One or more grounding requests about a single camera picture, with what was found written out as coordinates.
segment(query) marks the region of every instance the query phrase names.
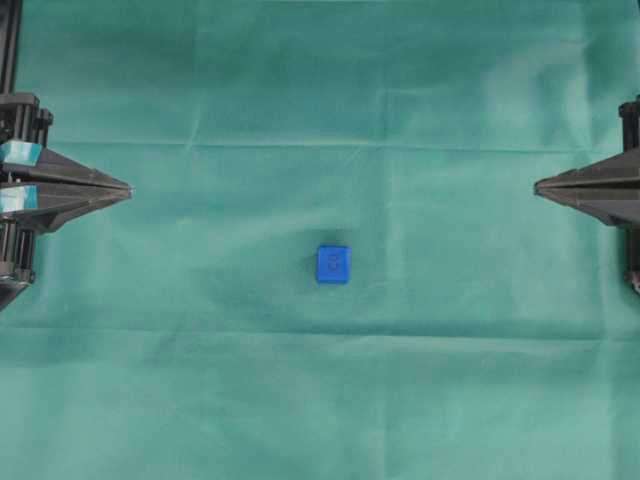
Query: teal tape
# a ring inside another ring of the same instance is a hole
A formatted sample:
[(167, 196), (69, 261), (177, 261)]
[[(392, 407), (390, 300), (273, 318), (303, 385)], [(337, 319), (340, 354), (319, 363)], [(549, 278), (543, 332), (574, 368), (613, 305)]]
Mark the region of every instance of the teal tape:
[(20, 140), (9, 140), (0, 145), (0, 161), (4, 163), (17, 163), (34, 167), (42, 152), (42, 145)]
[(35, 185), (0, 189), (0, 213), (38, 208), (38, 188)]

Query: blue block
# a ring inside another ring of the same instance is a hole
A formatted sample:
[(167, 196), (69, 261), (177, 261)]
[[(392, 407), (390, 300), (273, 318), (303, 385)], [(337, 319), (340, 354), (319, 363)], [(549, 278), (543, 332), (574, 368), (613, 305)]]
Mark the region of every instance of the blue block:
[(349, 283), (351, 248), (318, 247), (316, 279), (318, 283)]

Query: blue cube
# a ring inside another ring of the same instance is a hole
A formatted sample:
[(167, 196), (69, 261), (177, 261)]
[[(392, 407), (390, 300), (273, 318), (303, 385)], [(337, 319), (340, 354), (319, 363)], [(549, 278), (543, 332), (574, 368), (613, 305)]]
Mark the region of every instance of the blue cube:
[(351, 248), (318, 247), (316, 279), (318, 283), (349, 283), (351, 274)]

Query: green cloth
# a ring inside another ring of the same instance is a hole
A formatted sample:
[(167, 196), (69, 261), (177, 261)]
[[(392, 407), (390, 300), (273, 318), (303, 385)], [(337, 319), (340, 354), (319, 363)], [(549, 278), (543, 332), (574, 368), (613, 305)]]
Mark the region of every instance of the green cloth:
[[(135, 196), (0, 317), (0, 478), (629, 479), (635, 0), (25, 0), (50, 147)], [(352, 248), (317, 285), (318, 245)]]

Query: black metal frame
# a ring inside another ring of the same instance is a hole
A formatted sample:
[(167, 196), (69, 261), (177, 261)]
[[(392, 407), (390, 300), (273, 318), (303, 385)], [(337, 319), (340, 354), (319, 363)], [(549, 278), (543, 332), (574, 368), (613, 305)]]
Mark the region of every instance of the black metal frame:
[[(640, 147), (640, 101), (636, 99), (635, 102), (623, 103), (618, 113), (622, 119), (623, 151)], [(627, 260), (624, 278), (640, 294), (640, 229), (629, 226), (624, 234)]]

